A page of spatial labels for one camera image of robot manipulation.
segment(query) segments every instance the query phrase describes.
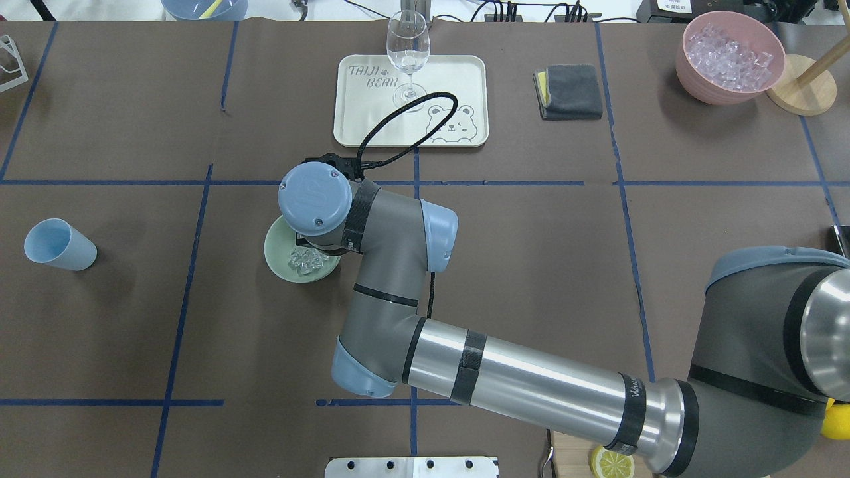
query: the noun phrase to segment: wooden stand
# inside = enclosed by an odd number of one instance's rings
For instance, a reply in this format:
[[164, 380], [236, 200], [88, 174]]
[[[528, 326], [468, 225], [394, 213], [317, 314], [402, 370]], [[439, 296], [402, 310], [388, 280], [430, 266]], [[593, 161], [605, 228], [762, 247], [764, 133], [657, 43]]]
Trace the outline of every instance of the wooden stand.
[[776, 86], [768, 90], [774, 103], [797, 115], [819, 115], [830, 109], [836, 101], [836, 80], [826, 70], [850, 51], [850, 13], [846, 0], [839, 0], [841, 14], [848, 35], [820, 60], [812, 60], [799, 54], [790, 54], [785, 59], [785, 72]]

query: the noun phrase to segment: lemon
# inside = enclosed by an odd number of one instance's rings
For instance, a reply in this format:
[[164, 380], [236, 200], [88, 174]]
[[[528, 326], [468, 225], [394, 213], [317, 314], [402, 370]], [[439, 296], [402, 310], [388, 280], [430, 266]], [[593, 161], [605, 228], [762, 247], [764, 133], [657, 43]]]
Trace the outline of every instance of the lemon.
[[850, 440], [850, 404], [830, 407], [820, 434], [831, 440]]
[[635, 474], [635, 460], [597, 447], [590, 456], [590, 469], [596, 478], [632, 478]]

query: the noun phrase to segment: lemon slice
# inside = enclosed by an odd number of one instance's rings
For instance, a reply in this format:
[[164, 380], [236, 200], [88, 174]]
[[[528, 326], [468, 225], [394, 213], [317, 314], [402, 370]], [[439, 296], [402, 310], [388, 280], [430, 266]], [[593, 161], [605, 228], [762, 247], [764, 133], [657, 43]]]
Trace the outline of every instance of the lemon slice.
[[635, 475], [635, 460], [597, 447], [590, 456], [590, 469], [596, 478], [632, 478]]

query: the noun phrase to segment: blue tape line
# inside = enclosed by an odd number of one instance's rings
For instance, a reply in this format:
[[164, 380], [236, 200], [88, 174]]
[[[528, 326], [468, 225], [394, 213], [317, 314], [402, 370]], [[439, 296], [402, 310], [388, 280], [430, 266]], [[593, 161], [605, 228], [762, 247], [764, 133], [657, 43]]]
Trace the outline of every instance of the blue tape line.
[[32, 95], [36, 92], [36, 86], [38, 86], [38, 80], [42, 77], [42, 71], [44, 70], [44, 64], [47, 63], [48, 54], [50, 53], [50, 47], [53, 46], [53, 40], [56, 37], [56, 31], [59, 29], [59, 22], [54, 23], [53, 29], [50, 30], [50, 38], [48, 38], [48, 44], [44, 47], [44, 53], [42, 53], [42, 60], [38, 64], [38, 69], [36, 70], [36, 75], [32, 78], [32, 85], [30, 85], [30, 92], [26, 94], [26, 101], [24, 101], [24, 108], [20, 111], [20, 117], [18, 118], [18, 124], [14, 127], [14, 133], [12, 133], [12, 140], [8, 144], [8, 149], [6, 150], [6, 158], [3, 160], [3, 165], [0, 167], [0, 179], [6, 176], [6, 170], [9, 169], [9, 162], [12, 160], [12, 153], [14, 152], [14, 146], [18, 142], [18, 135], [20, 134], [20, 129], [24, 126], [24, 120], [26, 119], [26, 113], [30, 110], [30, 103], [32, 102]]
[[156, 436], [156, 449], [154, 450], [154, 463], [150, 468], [150, 478], [156, 478], [159, 475], [159, 462], [162, 457], [162, 443], [165, 441], [165, 429], [168, 425], [168, 410], [169, 407], [162, 408], [162, 416], [160, 417], [160, 429]]
[[280, 179], [216, 179], [210, 181], [214, 186], [277, 186]]
[[416, 199], [419, 199], [419, 185], [419, 148], [413, 148], [413, 197]]
[[[97, 398], [0, 398], [0, 407], [162, 407], [164, 400]], [[224, 400], [172, 400], [171, 407], [223, 407]]]
[[227, 55], [227, 68], [224, 70], [224, 83], [221, 85], [221, 111], [224, 111], [224, 101], [227, 99], [227, 85], [230, 83], [230, 67], [233, 66], [233, 52], [236, 50], [236, 34], [239, 32], [239, 22], [233, 22], [233, 34], [230, 36], [230, 53]]
[[[611, 185], [620, 185], [620, 181]], [[818, 181], [622, 181], [626, 186], [778, 186], [811, 187], [820, 186]]]
[[[409, 398], [332, 398], [316, 401], [317, 407], [408, 407], [410, 404]], [[421, 398], [416, 400], [416, 404], [418, 407], [459, 407], [447, 398]]]
[[584, 181], [525, 181], [525, 180], [449, 180], [449, 181], [420, 181], [423, 186], [583, 186]]
[[646, 368], [649, 373], [649, 381], [655, 381], [655, 365], [652, 360], [652, 345], [649, 342], [649, 325], [646, 322], [646, 307], [643, 303], [643, 288], [640, 282], [640, 271], [638, 270], [638, 255], [635, 252], [634, 235], [632, 234], [632, 218], [629, 215], [629, 205], [626, 198], [626, 180], [623, 177], [623, 165], [620, 160], [620, 148], [617, 146], [617, 139], [614, 135], [614, 108], [611, 105], [611, 92], [608, 85], [608, 72], [605, 69], [605, 53], [602, 47], [602, 31], [599, 29], [599, 24], [594, 23], [596, 29], [596, 46], [599, 51], [599, 68], [602, 72], [602, 84], [605, 91], [605, 106], [608, 109], [608, 126], [611, 133], [611, 147], [614, 149], [614, 157], [616, 158], [617, 167], [617, 184], [620, 189], [620, 203], [623, 208], [623, 218], [626, 221], [626, 239], [629, 244], [629, 257], [632, 260], [632, 276], [634, 277], [635, 288], [637, 289], [637, 302], [640, 307], [640, 322], [643, 329], [643, 352], [646, 355]]
[[832, 193], [830, 192], [830, 187], [826, 183], [826, 176], [824, 176], [824, 169], [820, 166], [820, 158], [818, 158], [818, 151], [814, 147], [814, 142], [812, 141], [812, 134], [808, 130], [808, 122], [806, 122], [806, 117], [800, 115], [800, 124], [802, 125], [802, 133], [806, 136], [806, 142], [808, 143], [808, 150], [812, 153], [812, 160], [814, 161], [814, 167], [818, 170], [818, 178], [820, 178], [820, 185], [824, 188], [824, 195], [826, 196], [826, 203], [830, 206], [830, 214], [832, 215], [832, 224], [841, 225], [841, 221], [838, 220], [838, 212], [836, 211], [836, 204], [832, 201]]
[[[512, 180], [459, 180], [459, 181], [421, 181], [380, 179], [375, 181], [382, 186], [583, 186], [584, 181], [512, 181]], [[163, 185], [163, 186], [200, 186], [207, 182], [203, 179], [0, 179], [0, 185]], [[213, 186], [277, 186], [280, 179], [214, 179]]]
[[162, 185], [200, 186], [201, 179], [3, 179], [4, 185]]
[[415, 457], [419, 454], [419, 446], [417, 443], [417, 396], [418, 389], [411, 387], [411, 456]]
[[162, 455], [162, 443], [165, 441], [165, 430], [168, 424], [168, 408], [171, 406], [171, 395], [174, 391], [174, 377], [177, 374], [177, 362], [180, 357], [180, 345], [183, 343], [183, 330], [186, 324], [186, 313], [189, 310], [189, 296], [192, 281], [195, 278], [195, 263], [198, 257], [198, 245], [201, 242], [201, 229], [204, 225], [204, 214], [207, 211], [207, 198], [210, 192], [210, 180], [213, 176], [213, 166], [207, 168], [207, 178], [204, 180], [204, 192], [201, 196], [201, 206], [198, 209], [198, 222], [195, 226], [195, 240], [192, 242], [192, 255], [189, 259], [189, 271], [186, 274], [186, 285], [183, 291], [183, 305], [180, 307], [180, 318], [177, 322], [177, 334], [174, 338], [174, 351], [171, 355], [171, 367], [168, 370], [168, 384], [165, 389], [165, 400], [162, 404], [162, 416], [160, 418], [159, 435], [156, 438], [156, 449], [154, 450], [154, 463], [150, 470], [150, 478], [156, 478], [159, 473], [160, 456]]

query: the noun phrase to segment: metal plate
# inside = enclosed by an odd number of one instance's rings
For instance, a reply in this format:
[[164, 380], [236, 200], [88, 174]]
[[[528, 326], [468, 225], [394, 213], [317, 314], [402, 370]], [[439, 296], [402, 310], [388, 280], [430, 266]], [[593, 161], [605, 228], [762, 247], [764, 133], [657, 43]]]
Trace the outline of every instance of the metal plate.
[[498, 478], [495, 457], [334, 458], [325, 478]]

